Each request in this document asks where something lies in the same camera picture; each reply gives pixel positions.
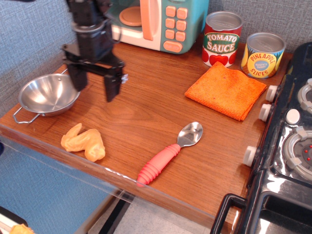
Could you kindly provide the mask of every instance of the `orange towel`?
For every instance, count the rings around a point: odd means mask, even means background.
[[[185,93],[185,96],[224,115],[243,121],[266,89],[239,70],[216,62]]]

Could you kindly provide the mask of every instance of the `spoon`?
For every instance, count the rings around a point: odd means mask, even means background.
[[[177,137],[177,144],[169,145],[157,155],[155,155],[149,162],[145,164],[138,174],[137,186],[143,187],[142,184],[148,184],[158,176],[162,169],[177,156],[182,147],[195,145],[203,134],[203,127],[198,122],[193,122],[186,125]]]

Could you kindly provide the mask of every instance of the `metal bowl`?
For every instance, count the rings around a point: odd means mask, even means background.
[[[19,92],[19,103],[22,108],[37,113],[31,121],[17,123],[31,123],[39,115],[56,116],[70,109],[76,99],[79,97],[78,92],[68,75],[65,74],[48,74],[38,77],[27,83]]]

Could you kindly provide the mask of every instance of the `toy food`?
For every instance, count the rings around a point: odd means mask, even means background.
[[[26,227],[24,224],[14,225],[10,231],[10,234],[34,234],[31,228]]]
[[[105,147],[97,129],[90,129],[78,135],[82,123],[72,127],[61,140],[62,147],[68,152],[84,150],[85,157],[92,162],[105,157]]]

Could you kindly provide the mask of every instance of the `black stove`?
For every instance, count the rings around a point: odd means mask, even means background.
[[[234,233],[312,234],[312,42],[299,46],[279,86],[270,86],[259,118],[260,145],[249,146],[247,198],[227,194],[211,233],[231,206],[241,209]]]

